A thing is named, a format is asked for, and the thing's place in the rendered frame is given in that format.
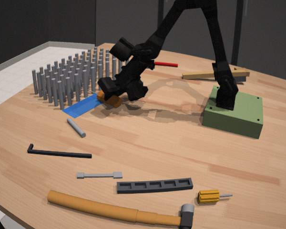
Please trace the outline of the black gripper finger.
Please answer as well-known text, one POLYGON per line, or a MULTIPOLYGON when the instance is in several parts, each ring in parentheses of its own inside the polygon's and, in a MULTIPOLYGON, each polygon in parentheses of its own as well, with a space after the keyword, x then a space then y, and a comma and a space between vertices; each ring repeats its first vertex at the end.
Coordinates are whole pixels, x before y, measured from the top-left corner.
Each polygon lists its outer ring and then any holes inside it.
POLYGON ((120 90, 118 91, 118 95, 116 95, 116 96, 120 96, 120 95, 122 95, 123 93, 126 93, 126 90, 124 89, 122 89, 122 88, 120 88, 120 90))
MULTIPOLYGON (((119 94, 119 93, 116 92, 116 93, 113 94, 113 95, 117 95, 117 94, 119 94)), ((109 95, 109 96, 104 95, 104 100, 107 101, 107 100, 108 100, 109 98, 111 98, 113 95, 109 95)))

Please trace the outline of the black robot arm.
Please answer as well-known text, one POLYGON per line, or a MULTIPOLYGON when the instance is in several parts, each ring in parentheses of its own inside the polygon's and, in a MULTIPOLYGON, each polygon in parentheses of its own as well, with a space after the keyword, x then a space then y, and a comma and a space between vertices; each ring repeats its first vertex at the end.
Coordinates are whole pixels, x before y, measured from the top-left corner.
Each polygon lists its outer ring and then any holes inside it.
MULTIPOLYGON (((127 68, 134 75, 141 75, 147 67, 153 70, 155 67, 154 59, 158 57, 167 34, 183 10, 196 8, 201 8, 205 15, 215 52, 215 63, 212 63, 212 66, 215 81, 217 80, 220 85, 216 95, 216 107, 233 111, 235 97, 239 90, 226 59, 217 18, 216 0, 175 0, 159 28, 145 43, 133 46, 124 37, 121 37, 109 53, 121 62, 128 61, 133 56, 127 63, 127 68)), ((139 80, 140 78, 137 80, 129 79, 121 86, 122 89, 126 89, 130 101, 145 97, 148 92, 147 86, 139 84, 139 80)))

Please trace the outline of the black l-shaped rod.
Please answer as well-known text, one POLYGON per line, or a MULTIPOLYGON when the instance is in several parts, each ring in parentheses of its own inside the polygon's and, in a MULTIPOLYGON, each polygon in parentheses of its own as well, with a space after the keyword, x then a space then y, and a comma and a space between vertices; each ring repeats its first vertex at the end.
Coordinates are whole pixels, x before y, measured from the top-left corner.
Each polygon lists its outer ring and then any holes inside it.
POLYGON ((45 150, 34 150, 34 149, 33 149, 33 144, 30 144, 30 146, 29 146, 27 152, 28 152, 29 154, 39 154, 39 155, 66 156, 66 157, 79 157, 79 158, 92 158, 92 154, 57 152, 57 151, 45 151, 45 150))

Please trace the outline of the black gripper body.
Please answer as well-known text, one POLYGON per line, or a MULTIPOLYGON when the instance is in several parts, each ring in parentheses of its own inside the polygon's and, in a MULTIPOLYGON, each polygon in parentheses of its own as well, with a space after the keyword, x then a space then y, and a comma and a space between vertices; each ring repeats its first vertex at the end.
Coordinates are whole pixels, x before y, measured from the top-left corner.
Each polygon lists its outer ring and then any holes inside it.
POLYGON ((110 77, 103 77, 98 80, 97 84, 106 96, 113 95, 118 92, 121 86, 129 79, 137 80, 138 78, 141 78, 140 76, 131 73, 128 70, 127 65, 122 66, 121 69, 122 71, 115 75, 116 80, 112 80, 110 77))

